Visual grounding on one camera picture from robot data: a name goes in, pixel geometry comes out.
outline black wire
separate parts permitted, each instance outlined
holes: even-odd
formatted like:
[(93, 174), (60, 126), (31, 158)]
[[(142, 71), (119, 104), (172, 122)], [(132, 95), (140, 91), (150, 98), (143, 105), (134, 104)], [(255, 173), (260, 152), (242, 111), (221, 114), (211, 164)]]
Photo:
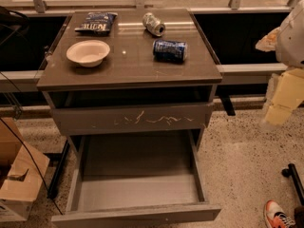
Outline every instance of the black wire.
[[(18, 141), (26, 148), (26, 150), (28, 151), (28, 154), (30, 155), (30, 157), (31, 157), (31, 159), (32, 159), (32, 161), (33, 161), (33, 163), (35, 164), (35, 166), (36, 166), (36, 168), (37, 168), (37, 170), (38, 170), (38, 173), (39, 173), (39, 175), (40, 175), (40, 177), (41, 177), (41, 179), (42, 179), (42, 181), (43, 181), (43, 183), (44, 183), (44, 186), (46, 187), (47, 192), (48, 192), (47, 183), (46, 183), (46, 181), (45, 181), (43, 175), (41, 174), (41, 171), (40, 171), (40, 169), (39, 169), (39, 167), (38, 167), (38, 165), (37, 165), (35, 159), (32, 157), (31, 153), (29, 152), (28, 147), (27, 147), (27, 146), (25, 145), (25, 143), (19, 138), (19, 136), (18, 136), (17, 134), (15, 134), (14, 131), (12, 131), (12, 129), (7, 125), (7, 123), (5, 123), (5, 122), (3, 121), (2, 118), (0, 118), (0, 120), (1, 120), (1, 122), (8, 128), (8, 130), (9, 130), (9, 131), (18, 139)], [(55, 205), (56, 209), (58, 210), (58, 212), (60, 213), (60, 215), (62, 215), (63, 213), (61, 212), (61, 210), (60, 210), (60, 208), (58, 207), (58, 205), (57, 205), (57, 203), (55, 202), (55, 200), (54, 200), (54, 199), (51, 199), (51, 200), (52, 200), (53, 204)]]

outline silver can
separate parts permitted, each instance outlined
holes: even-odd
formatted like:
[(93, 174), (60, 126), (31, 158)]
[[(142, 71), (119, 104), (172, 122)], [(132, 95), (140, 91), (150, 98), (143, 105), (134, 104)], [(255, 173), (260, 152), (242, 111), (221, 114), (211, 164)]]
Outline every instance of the silver can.
[(142, 18), (142, 24), (153, 35), (161, 37), (165, 32), (164, 22), (155, 17), (152, 12), (146, 13)]

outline scratched drawer front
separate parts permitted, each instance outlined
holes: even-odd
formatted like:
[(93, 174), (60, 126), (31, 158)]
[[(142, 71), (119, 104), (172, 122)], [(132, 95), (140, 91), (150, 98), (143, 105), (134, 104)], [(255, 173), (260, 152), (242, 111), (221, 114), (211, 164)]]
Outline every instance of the scratched drawer front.
[(167, 129), (201, 129), (208, 125), (212, 104), (162, 104), (137, 107), (55, 109), (63, 135)]

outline red sneaker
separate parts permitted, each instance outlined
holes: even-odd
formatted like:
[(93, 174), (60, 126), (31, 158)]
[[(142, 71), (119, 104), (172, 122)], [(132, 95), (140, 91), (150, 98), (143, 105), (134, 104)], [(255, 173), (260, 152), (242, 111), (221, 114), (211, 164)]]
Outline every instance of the red sneaker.
[(265, 204), (264, 217), (268, 228), (295, 227), (295, 221), (287, 217), (283, 209), (272, 200), (269, 200)]

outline soda can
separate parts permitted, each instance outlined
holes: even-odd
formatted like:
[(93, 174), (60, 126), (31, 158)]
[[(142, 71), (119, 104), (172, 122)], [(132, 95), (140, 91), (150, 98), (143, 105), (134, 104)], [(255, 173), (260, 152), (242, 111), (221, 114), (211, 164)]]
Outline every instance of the soda can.
[(187, 57), (188, 45), (185, 42), (155, 40), (153, 55), (160, 61), (182, 63)]
[(142, 24), (153, 35), (161, 37), (165, 32), (163, 21), (154, 16), (152, 12), (146, 13), (142, 18)]

